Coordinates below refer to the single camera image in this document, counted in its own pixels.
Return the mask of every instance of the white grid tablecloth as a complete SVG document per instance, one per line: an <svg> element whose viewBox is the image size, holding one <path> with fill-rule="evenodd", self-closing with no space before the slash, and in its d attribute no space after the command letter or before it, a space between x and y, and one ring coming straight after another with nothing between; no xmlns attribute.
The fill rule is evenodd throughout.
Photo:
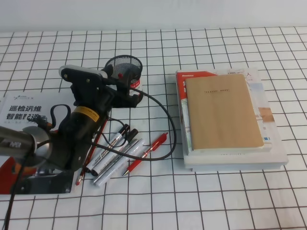
<svg viewBox="0 0 307 230"><path fill-rule="evenodd" d="M143 90L169 110L178 146L169 159L142 162L106 186L90 176L69 195L19 195L11 230L251 230L306 229L307 27L215 30L0 33L0 96L7 91L70 90L58 68L102 68L115 55L138 57ZM178 69L257 67L289 163L280 170L185 170L176 96ZM136 109L113 110L152 142L171 133L163 111L143 98ZM116 132L112 122L105 132ZM171 141L153 157L170 150ZM0 196L2 226L9 196Z"/></svg>

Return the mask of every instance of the pen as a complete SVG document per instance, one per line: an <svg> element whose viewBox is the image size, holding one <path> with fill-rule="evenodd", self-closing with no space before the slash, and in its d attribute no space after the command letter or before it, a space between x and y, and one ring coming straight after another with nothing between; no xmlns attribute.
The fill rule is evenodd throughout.
<svg viewBox="0 0 307 230"><path fill-rule="evenodd" d="M155 140L154 143L151 146L149 146L148 149L146 149L146 151L144 152L144 154L141 157L142 158L147 157L147 155L151 151L155 151L160 145L162 145L166 141L167 134L168 133L164 133L157 140ZM125 173L123 174L123 176L127 175L128 173L130 173L136 166L139 165L139 163L141 163L141 160L135 160L131 165L128 166L128 168L125 171Z"/></svg>
<svg viewBox="0 0 307 230"><path fill-rule="evenodd" d="M117 144L117 142L119 142L123 136L127 133L127 131L130 129L130 126L125 124L124 127L118 132L116 133L111 141L109 142L110 144L107 145L108 148L113 148L115 147L115 145ZM97 154L96 156L94 156L94 158L91 160L91 162L86 166L85 171L87 173L90 173L91 170L101 161L101 159L108 153L108 150L101 150L99 154Z"/></svg>
<svg viewBox="0 0 307 230"><path fill-rule="evenodd" d="M138 155L144 143L145 143L144 139L138 140L138 142L127 152L127 154L132 156ZM97 179L94 180L94 184L97 186L102 186L103 184L105 184L108 181L108 179L110 179L112 174L127 161L128 157L124 156L120 157L120 159L115 164L113 164L98 180Z"/></svg>
<svg viewBox="0 0 307 230"><path fill-rule="evenodd" d="M99 143L99 141L101 140L101 139L100 139L100 138L101 138L101 133L102 133L102 131L104 130L105 126L106 126L106 122L104 123L104 125L103 125L102 127L100 127L100 129L99 129L99 131L98 131L99 133L97 133L97 136L96 136L96 138L95 138L95 140L94 140L95 144ZM94 155L94 156L96 155L95 152L97 151L97 149L98 149L98 148L96 148L95 146L92 146L92 147L90 148L90 151L89 151L89 153L88 153L88 155L87 155L87 157L86 157L86 159L85 159L85 162L84 162L84 164L83 164L83 166L82 166L82 170L81 170L79 176L77 177L77 181L76 181L76 185L77 185L77 186L80 184L80 182L81 182L81 180L82 180L82 177L83 177L84 174L85 174L85 167L90 163L92 156L93 156L93 155Z"/></svg>
<svg viewBox="0 0 307 230"><path fill-rule="evenodd" d="M123 150L123 153L127 153L139 140L137 139L133 139ZM113 158L113 160L98 174L98 176L96 178L94 178L94 182L98 181L100 177L103 176L103 174L109 169L111 168L116 162L118 162L118 160L121 158L122 156L117 155L115 158Z"/></svg>
<svg viewBox="0 0 307 230"><path fill-rule="evenodd" d="M138 134L138 130L133 129L127 135L126 141L122 139L122 141L118 144L119 147L115 147L114 150L121 152L131 141L132 139ZM117 156L114 152L109 152L105 155L102 160L91 170L91 174L93 176L98 176L98 174Z"/></svg>

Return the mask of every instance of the marker cap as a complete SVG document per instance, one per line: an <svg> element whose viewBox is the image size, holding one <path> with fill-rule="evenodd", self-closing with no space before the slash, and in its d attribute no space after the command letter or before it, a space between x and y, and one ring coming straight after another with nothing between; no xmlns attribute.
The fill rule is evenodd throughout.
<svg viewBox="0 0 307 230"><path fill-rule="evenodd" d="M122 136L128 132L128 130L130 129L130 126L128 124L125 124L123 128L120 129L120 131L118 131L118 133L120 133Z"/></svg>
<svg viewBox="0 0 307 230"><path fill-rule="evenodd" d="M133 129L133 130L131 130L130 131L130 133L127 135L127 141L128 141L128 143L130 143L131 141L132 141L132 139L138 134L139 132L138 132L138 130L137 129Z"/></svg>

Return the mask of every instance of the stack of books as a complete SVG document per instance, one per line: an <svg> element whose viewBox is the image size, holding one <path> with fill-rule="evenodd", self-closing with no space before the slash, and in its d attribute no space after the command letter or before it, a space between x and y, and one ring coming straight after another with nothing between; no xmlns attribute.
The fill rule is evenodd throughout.
<svg viewBox="0 0 307 230"><path fill-rule="evenodd" d="M186 168L258 170L288 162L256 69L178 71Z"/></svg>

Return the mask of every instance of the red pencil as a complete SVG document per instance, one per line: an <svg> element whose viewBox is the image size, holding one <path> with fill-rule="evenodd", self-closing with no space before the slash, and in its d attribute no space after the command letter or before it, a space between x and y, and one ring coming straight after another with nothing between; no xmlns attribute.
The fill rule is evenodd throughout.
<svg viewBox="0 0 307 230"><path fill-rule="evenodd" d="M157 140L155 140L155 142L151 146L149 146L148 149L146 149L146 151L143 153L143 155L141 157L142 158L147 157L147 155L151 151L155 151L160 145L162 145L166 141L167 134L168 133L164 133L161 136L159 136L159 138ZM141 163L141 160L135 160L131 165L128 166L128 168L125 171L125 173L123 174L123 176L127 175L128 173L130 173L136 166L139 165L139 163Z"/></svg>
<svg viewBox="0 0 307 230"><path fill-rule="evenodd" d="M96 138L95 141L94 141L95 144L97 144L97 143L99 142L99 139L100 139L100 137L101 137L101 133L102 133L102 131L104 130L105 126L106 126L106 122L104 123L104 125L102 126L102 128L99 129L99 133L97 133L97 138ZM83 164L83 167L82 167L82 170L81 170L81 172L80 172L80 175L79 175L78 178L77 178L76 185L79 185L79 184L80 184L80 182L81 182L81 180L82 180L82 177L83 177L84 174L85 174L85 167L90 163L94 151L95 151L95 146L92 146L90 152L88 153L88 155L87 155L87 157L86 157L86 159L85 159L85 162L84 162L84 164Z"/></svg>

